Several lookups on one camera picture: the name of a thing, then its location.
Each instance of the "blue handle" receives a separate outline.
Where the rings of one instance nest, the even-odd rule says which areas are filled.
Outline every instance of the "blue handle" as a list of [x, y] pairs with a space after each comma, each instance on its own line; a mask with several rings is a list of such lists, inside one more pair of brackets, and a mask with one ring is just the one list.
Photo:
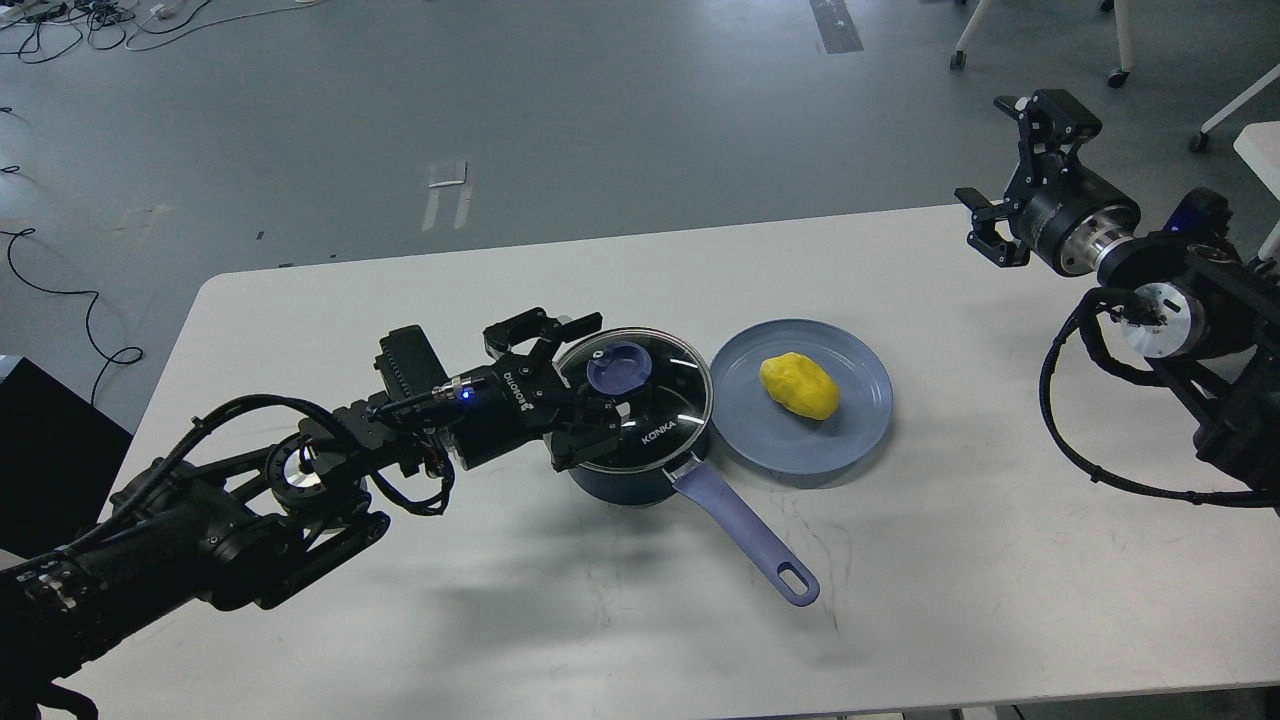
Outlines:
[[[721, 528], [724, 528], [728, 537], [733, 538], [787, 602], [804, 607], [818, 600], [818, 578], [814, 578], [804, 562], [800, 562], [778, 536], [773, 534], [773, 530], [742, 502], [714, 468], [700, 462], [676, 478], [673, 486], [676, 492], [700, 505]], [[804, 592], [797, 593], [791, 589], [783, 578], [787, 571], [804, 584]]]

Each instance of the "gray floor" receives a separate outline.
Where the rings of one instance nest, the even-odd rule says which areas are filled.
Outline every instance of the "gray floor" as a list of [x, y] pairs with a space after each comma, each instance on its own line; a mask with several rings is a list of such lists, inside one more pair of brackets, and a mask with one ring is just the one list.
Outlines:
[[[1103, 82], [1114, 23], [1089, 0], [997, 4], [966, 69], [948, 72], [973, 5], [850, 0], [865, 49], [840, 55], [822, 53], [804, 0], [330, 0], [151, 53], [0, 58], [0, 104], [15, 109], [0, 115], [0, 164], [23, 168], [0, 177], [0, 227], [38, 228], [14, 252], [32, 279], [102, 291], [104, 346], [147, 350], [100, 391], [133, 428], [218, 273], [933, 205], [957, 184], [996, 193], [1016, 152], [991, 106], [1001, 94], [1075, 92], [1106, 123], [1084, 159], [1138, 200], [1148, 229], [1197, 184], [1230, 197], [1244, 247], [1280, 218], [1230, 147], [1244, 124], [1280, 118], [1280, 86], [1220, 126], [1207, 155], [1184, 149], [1280, 61], [1280, 3], [1135, 3], [1138, 67], [1119, 91]], [[20, 40], [6, 35], [3, 50]], [[424, 231], [428, 168], [457, 159], [471, 168], [466, 222], [447, 192]], [[904, 264], [964, 242], [919, 240]], [[0, 302], [0, 352], [87, 396], [99, 361], [83, 300], [6, 278]], [[315, 322], [280, 318], [280, 332]], [[1256, 693], [1238, 694], [1245, 707]], [[1260, 712], [1123, 702], [1106, 716]]]

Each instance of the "electrical wire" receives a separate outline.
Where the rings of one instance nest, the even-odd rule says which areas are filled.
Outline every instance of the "electrical wire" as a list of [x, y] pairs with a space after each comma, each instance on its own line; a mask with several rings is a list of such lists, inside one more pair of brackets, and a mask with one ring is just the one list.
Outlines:
[[[1171, 491], [1165, 488], [1157, 488], [1139, 483], [1137, 480], [1130, 480], [1117, 475], [1101, 465], [1097, 465], [1080, 455], [1074, 447], [1071, 447], [1066, 439], [1062, 438], [1062, 433], [1057, 429], [1057, 421], [1053, 419], [1053, 402], [1052, 402], [1052, 378], [1055, 370], [1057, 370], [1057, 360], [1062, 354], [1062, 346], [1066, 341], [1075, 334], [1076, 331], [1082, 329], [1082, 325], [1088, 323], [1097, 323], [1097, 316], [1102, 313], [1114, 313], [1116, 315], [1123, 315], [1123, 307], [1125, 302], [1133, 304], [1135, 296], [1128, 291], [1117, 291], [1115, 288], [1102, 288], [1096, 287], [1084, 293], [1080, 304], [1076, 305], [1075, 310], [1066, 318], [1062, 324], [1062, 329], [1059, 331], [1057, 336], [1053, 338], [1052, 346], [1050, 346], [1048, 354], [1044, 355], [1044, 364], [1041, 365], [1039, 377], [1039, 404], [1041, 404], [1041, 416], [1044, 419], [1044, 427], [1048, 428], [1048, 434], [1053, 438], [1053, 443], [1057, 448], [1062, 451], [1062, 455], [1071, 461], [1073, 465], [1084, 470], [1089, 475], [1089, 480], [1094, 483], [1103, 483], [1117, 489], [1132, 492], [1135, 495], [1143, 495], [1147, 497], [1160, 497], [1166, 500], [1181, 500], [1190, 502], [1192, 505], [1217, 505], [1221, 507], [1280, 507], [1280, 492], [1276, 491], [1236, 491], [1236, 492], [1196, 492], [1196, 491]], [[1089, 345], [1089, 334], [1085, 332], [1080, 333], [1084, 338], [1085, 345]], [[1098, 333], [1098, 341], [1101, 342], [1101, 332]], [[1093, 357], [1094, 363], [1098, 363], [1098, 356], [1106, 355], [1106, 348], [1089, 347], [1089, 356]], [[1105, 366], [1102, 363], [1098, 365], [1107, 370], [1108, 373], [1116, 374], [1124, 378], [1119, 370], [1119, 361], [1115, 361], [1106, 355], [1115, 365]], [[1134, 373], [1140, 373], [1135, 368], [1128, 368]]]
[[187, 15], [187, 19], [182, 20], [180, 23], [178, 23], [178, 24], [175, 24], [173, 27], [168, 27], [168, 28], [164, 28], [164, 29], [147, 29], [147, 23], [150, 23], [151, 20], [156, 19], [156, 15], [151, 15], [150, 18], [142, 20], [142, 24], [138, 26], [138, 32], [145, 32], [147, 35], [169, 35], [170, 32], [178, 32], [179, 29], [189, 26], [191, 20], [196, 19], [196, 15], [200, 14], [200, 12], [204, 10], [205, 6], [209, 5], [212, 1], [214, 0], [205, 0], [200, 5], [196, 5], [196, 9], [192, 10], [189, 15]]
[[[257, 13], [246, 13], [243, 15], [233, 15], [230, 18], [223, 18], [223, 19], [219, 19], [219, 20], [211, 20], [211, 22], [207, 22], [205, 24], [196, 26], [196, 27], [188, 29], [187, 32], [183, 32], [183, 33], [178, 35], [177, 37], [170, 37], [169, 40], [165, 40], [164, 42], [157, 42], [155, 45], [148, 45], [146, 47], [134, 47], [132, 45], [132, 42], [140, 35], [163, 35], [163, 33], [172, 32], [170, 29], [165, 29], [165, 31], [147, 31], [147, 29], [142, 29], [142, 26], [145, 26], [147, 23], [146, 20], [143, 20], [142, 26], [138, 26], [138, 31], [140, 32], [134, 32], [133, 35], [129, 36], [128, 40], [124, 41], [124, 49], [129, 50], [132, 53], [146, 53], [147, 50], [156, 50], [156, 49], [164, 47], [165, 45], [177, 42], [177, 41], [182, 40], [183, 37], [187, 37], [188, 35], [191, 35], [193, 32], [198, 32], [198, 31], [202, 31], [202, 29], [209, 28], [209, 27], [220, 26], [220, 24], [229, 23], [229, 22], [233, 22], [233, 20], [243, 20], [246, 18], [257, 18], [257, 17], [261, 17], [261, 15], [274, 15], [275, 13], [288, 13], [288, 12], [292, 12], [292, 10], [306, 10], [307, 8], [315, 8], [316, 5], [320, 5], [321, 3], [326, 3], [328, 0], [293, 0], [293, 1], [297, 3], [297, 4], [293, 5], [293, 6], [289, 6], [289, 8], [273, 8], [270, 10], [260, 10]], [[210, 0], [205, 0], [200, 6], [196, 8], [196, 10], [192, 12], [191, 17], [195, 17], [195, 13], [198, 12], [200, 8], [204, 8], [205, 5], [207, 5], [209, 3], [210, 3]], [[184, 20], [183, 24], [178, 26], [178, 27], [183, 27], [188, 22], [191, 22], [191, 18], [187, 18], [187, 20]]]
[[[41, 63], [49, 63], [50, 60], [56, 60], [58, 58], [61, 58], [63, 55], [65, 55], [67, 53], [69, 53], [72, 49], [74, 49], [81, 44], [86, 44], [95, 50], [113, 50], [123, 45], [125, 50], [133, 53], [143, 53], [147, 50], [164, 47], [165, 45], [177, 42], [178, 40], [187, 37], [193, 32], [209, 27], [220, 26], [224, 23], [241, 20], [246, 18], [256, 18], [261, 15], [271, 15], [275, 13], [285, 13], [289, 10], [303, 10], [306, 8], [312, 8], [315, 5], [325, 3], [326, 0], [293, 0], [293, 1], [296, 4], [292, 6], [273, 8], [269, 10], [260, 10], [256, 13], [244, 13], [241, 15], [233, 15], [229, 18], [211, 20], [204, 24], [189, 27], [191, 23], [196, 19], [196, 15], [200, 14], [200, 12], [205, 6], [212, 3], [212, 0], [204, 0], [180, 23], [164, 29], [150, 29], [147, 26], [156, 19], [156, 15], [148, 17], [147, 19], [138, 23], [134, 8], [137, 8], [141, 0], [136, 0], [129, 6], [123, 6], [119, 3], [119, 0], [69, 0], [68, 3], [64, 3], [61, 9], [45, 10], [44, 13], [36, 15], [28, 14], [27, 10], [24, 9], [22, 12], [22, 17], [18, 17], [4, 26], [0, 26], [0, 31], [5, 31], [17, 26], [31, 27], [31, 31], [23, 38], [22, 44], [18, 46], [17, 50], [0, 51], [0, 55], [15, 55], [23, 64], [38, 65]], [[55, 19], [61, 15], [65, 17], [61, 19]], [[125, 23], [133, 23], [136, 29], [131, 33], [124, 27]], [[63, 47], [61, 50], [59, 50], [52, 55], [42, 56], [36, 60], [28, 60], [27, 58], [32, 55], [40, 55], [44, 53], [45, 26], [70, 28], [76, 31], [77, 35], [76, 40], [73, 40], [68, 46]], [[120, 31], [119, 38], [108, 45], [99, 45], [97, 42], [93, 41], [95, 33], [100, 33], [106, 28], [111, 27]], [[172, 33], [178, 33], [178, 35], [174, 37], [169, 37], [164, 42], [157, 42], [155, 45], [138, 47], [133, 44], [138, 38], [138, 36], [143, 35], [166, 36]]]
[[[0, 28], [0, 29], [10, 28], [10, 27], [18, 24], [19, 22], [22, 22], [22, 20], [12, 22], [8, 26], [5, 26], [5, 28]], [[17, 50], [6, 50], [6, 51], [0, 53], [0, 55], [17, 55], [18, 60], [20, 60], [22, 64], [24, 64], [24, 65], [40, 65], [42, 63], [49, 63], [51, 60], [56, 60], [58, 58], [61, 58], [63, 55], [65, 55], [67, 53], [69, 53], [73, 47], [76, 47], [77, 45], [79, 45], [81, 42], [84, 41], [84, 32], [81, 31], [81, 28], [76, 27], [74, 24], [65, 26], [65, 27], [70, 27], [72, 29], [76, 31], [76, 40], [73, 40], [70, 42], [70, 45], [68, 45], [67, 47], [63, 47], [61, 50], [59, 50], [58, 53], [54, 53], [52, 55], [47, 55], [47, 56], [41, 58], [38, 60], [27, 60], [26, 59], [27, 55], [37, 55], [37, 54], [41, 53], [41, 50], [44, 50], [44, 29], [45, 29], [46, 24], [52, 24], [52, 23], [50, 23], [49, 20], [35, 20], [32, 23], [31, 33], [28, 33], [27, 38], [22, 41], [22, 45], [19, 45]], [[31, 45], [32, 40], [36, 41], [36, 46], [35, 47], [28, 47]]]
[[[99, 291], [96, 291], [96, 290], [52, 290], [52, 288], [47, 288], [47, 287], [40, 286], [40, 284], [36, 284], [36, 283], [28, 281], [20, 272], [18, 272], [18, 266], [13, 264], [13, 246], [14, 246], [15, 242], [18, 242], [19, 237], [27, 237], [27, 236], [29, 236], [29, 234], [32, 234], [35, 232], [36, 232], [36, 228], [24, 228], [24, 229], [18, 231], [18, 232], [0, 231], [0, 234], [9, 236], [9, 246], [5, 249], [5, 259], [9, 261], [9, 269], [13, 270], [14, 277], [17, 277], [19, 281], [22, 281], [23, 284], [26, 284], [28, 287], [32, 287], [35, 290], [38, 290], [40, 292], [47, 292], [49, 295], [87, 295], [87, 296], [90, 296], [88, 309], [84, 310], [84, 334], [88, 336], [88, 343], [93, 346], [93, 351], [97, 352], [99, 356], [102, 357], [102, 360], [105, 360], [105, 363], [102, 363], [102, 369], [97, 372], [97, 378], [93, 379], [93, 388], [90, 391], [90, 395], [88, 395], [88, 404], [90, 405], [96, 405], [96, 402], [97, 402], [97, 386], [99, 386], [99, 383], [102, 382], [102, 374], [106, 373], [106, 369], [110, 368], [111, 365], [133, 365], [134, 363], [137, 363], [137, 361], [142, 360], [143, 357], [146, 357], [146, 354], [142, 351], [141, 347], [138, 347], [136, 345], [129, 345], [127, 347], [122, 347], [120, 350], [116, 350], [115, 352], [108, 355], [105, 351], [102, 351], [102, 347], [97, 345], [97, 340], [93, 338], [93, 329], [90, 327], [90, 318], [93, 315], [93, 306], [97, 305], [97, 299], [101, 297], [101, 293]], [[129, 355], [131, 352], [133, 354], [132, 357], [124, 357], [124, 356]]]

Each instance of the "power cord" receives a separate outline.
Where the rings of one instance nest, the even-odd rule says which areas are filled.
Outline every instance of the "power cord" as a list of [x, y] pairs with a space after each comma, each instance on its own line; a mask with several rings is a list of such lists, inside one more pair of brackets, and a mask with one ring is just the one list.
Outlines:
[[169, 45], [172, 42], [177, 42], [177, 41], [182, 40], [183, 37], [187, 37], [188, 35], [191, 35], [193, 32], [198, 32], [198, 31], [202, 31], [202, 29], [209, 28], [209, 27], [220, 26], [220, 24], [229, 23], [229, 22], [233, 22], [233, 20], [243, 20], [246, 18], [257, 18], [257, 17], [261, 17], [261, 15], [274, 15], [275, 13], [288, 13], [291, 10], [306, 10], [307, 8], [314, 8], [316, 5], [320, 5], [321, 3], [326, 3], [328, 0], [293, 0], [296, 3], [296, 5], [293, 5], [293, 6], [288, 6], [288, 8], [273, 8], [270, 10], [260, 10], [257, 13], [246, 13], [243, 15], [233, 15], [230, 18], [223, 18], [220, 20], [207, 22], [205, 24], [200, 24], [200, 26], [196, 26], [196, 27], [191, 28], [187, 32], [183, 32], [183, 33], [178, 35], [177, 37], [170, 37], [169, 40], [165, 40], [164, 42], [157, 42], [155, 45], [148, 45], [146, 47], [134, 47], [132, 45], [132, 42], [140, 35], [166, 35], [166, 33], [170, 33], [170, 32], [174, 32], [177, 29], [180, 29], [180, 28], [186, 27], [187, 24], [191, 23], [192, 18], [196, 17], [196, 13], [198, 13], [205, 5], [209, 5], [209, 3], [211, 3], [211, 1], [212, 0], [204, 0], [204, 3], [201, 3], [200, 5], [197, 5], [196, 9], [191, 12], [191, 15], [188, 15], [187, 19], [184, 19], [180, 24], [178, 24], [175, 27], [172, 27], [172, 28], [168, 28], [168, 29], [163, 29], [163, 31], [150, 31], [150, 29], [146, 29], [146, 24], [148, 22], [151, 22], [151, 18], [143, 20], [142, 24], [138, 26], [138, 32], [134, 32], [133, 35], [131, 35], [129, 38], [124, 42], [124, 49], [129, 50], [129, 51], [133, 51], [133, 53], [145, 53], [147, 50], [156, 50], [156, 49], [164, 47], [165, 45]]
[[[102, 357], [102, 360], [105, 360], [105, 363], [102, 363], [102, 369], [97, 372], [97, 378], [93, 379], [93, 388], [88, 393], [88, 404], [91, 406], [96, 405], [96, 402], [97, 402], [97, 386], [99, 386], [99, 383], [102, 382], [102, 375], [106, 373], [106, 369], [110, 368], [111, 365], [133, 365], [134, 363], [137, 363], [137, 361], [142, 360], [143, 357], [146, 357], [146, 354], [142, 351], [141, 347], [138, 347], [136, 345], [129, 345], [127, 347], [122, 347], [120, 350], [116, 350], [115, 352], [108, 355], [97, 345], [97, 341], [93, 338], [93, 329], [90, 327], [88, 320], [90, 320], [90, 316], [93, 314], [93, 306], [97, 305], [97, 299], [101, 297], [101, 293], [99, 291], [96, 291], [96, 290], [51, 290], [51, 288], [42, 287], [42, 286], [38, 286], [38, 284], [28, 281], [26, 277], [23, 277], [22, 273], [18, 272], [18, 268], [13, 264], [13, 246], [14, 246], [15, 242], [18, 242], [19, 237], [27, 237], [27, 236], [29, 236], [29, 234], [32, 234], [35, 232], [36, 232], [36, 228], [26, 228], [26, 229], [18, 231], [18, 232], [0, 231], [0, 234], [9, 236], [9, 247], [5, 249], [5, 259], [9, 261], [9, 269], [13, 270], [14, 277], [17, 277], [19, 281], [22, 281], [23, 284], [26, 284], [28, 287], [38, 290], [40, 292], [47, 292], [49, 295], [87, 295], [87, 296], [91, 297], [91, 300], [88, 302], [88, 309], [84, 311], [84, 334], [88, 336], [88, 343], [93, 346], [93, 351], [97, 352], [99, 356]], [[133, 354], [132, 357], [124, 357], [124, 356], [127, 356], [131, 352]]]
[[[205, 6], [212, 3], [212, 0], [202, 0], [198, 5], [196, 5], [193, 10], [191, 10], [189, 14], [187, 14], [187, 17], [182, 22], [164, 29], [150, 29], [147, 26], [152, 20], [164, 20], [173, 17], [174, 3], [169, 3], [168, 5], [164, 3], [155, 5], [151, 9], [150, 15], [140, 23], [137, 22], [137, 14], [134, 9], [138, 6], [141, 1], [142, 0], [134, 0], [132, 5], [125, 6], [120, 3], [120, 0], [69, 0], [68, 3], [61, 3], [54, 6], [52, 9], [41, 10], [38, 13], [28, 13], [26, 9], [23, 9], [19, 17], [0, 26], [0, 32], [18, 26], [29, 27], [31, 29], [23, 38], [22, 44], [18, 45], [17, 50], [0, 51], [0, 55], [15, 55], [23, 64], [38, 65], [41, 63], [49, 63], [51, 60], [61, 58], [63, 55], [65, 55], [82, 42], [87, 44], [90, 47], [95, 50], [111, 50], [123, 45], [125, 50], [133, 53], [142, 53], [147, 50], [155, 50], [157, 47], [164, 47], [165, 45], [177, 42], [178, 40], [187, 37], [193, 32], [209, 27], [220, 26], [224, 23], [241, 20], [246, 18], [256, 18], [261, 15], [271, 15], [275, 13], [285, 13], [289, 10], [303, 10], [319, 5], [321, 3], [325, 3], [326, 0], [293, 0], [294, 5], [292, 6], [273, 8], [269, 10], [260, 10], [256, 13], [246, 13], [242, 15], [233, 15], [229, 18], [223, 18], [204, 24], [197, 24], [195, 27], [188, 27], [196, 19], [196, 15]], [[128, 23], [133, 23], [133, 26], [136, 27], [136, 29], [132, 33], [125, 28], [125, 24]], [[76, 31], [76, 40], [70, 41], [69, 45], [60, 49], [58, 53], [52, 55], [40, 56], [44, 54], [45, 50], [44, 46], [45, 26], [70, 28]], [[105, 31], [106, 28], [119, 29], [120, 31], [119, 37], [109, 45], [96, 44], [93, 41], [93, 36], [96, 33]], [[155, 45], [147, 45], [142, 47], [134, 45], [134, 41], [143, 35], [166, 36], [175, 32], [178, 33], [177, 36], [165, 40], [164, 42], [157, 42]], [[40, 56], [40, 58], [35, 60], [28, 59], [31, 56]]]

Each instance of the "lid knob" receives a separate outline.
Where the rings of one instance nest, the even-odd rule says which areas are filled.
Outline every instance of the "lid knob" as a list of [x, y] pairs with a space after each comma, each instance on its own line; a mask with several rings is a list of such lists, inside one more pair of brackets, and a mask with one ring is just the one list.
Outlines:
[[596, 350], [586, 364], [586, 379], [591, 387], [611, 396], [626, 395], [643, 386], [652, 373], [649, 352], [627, 341], [611, 342], [604, 350]]

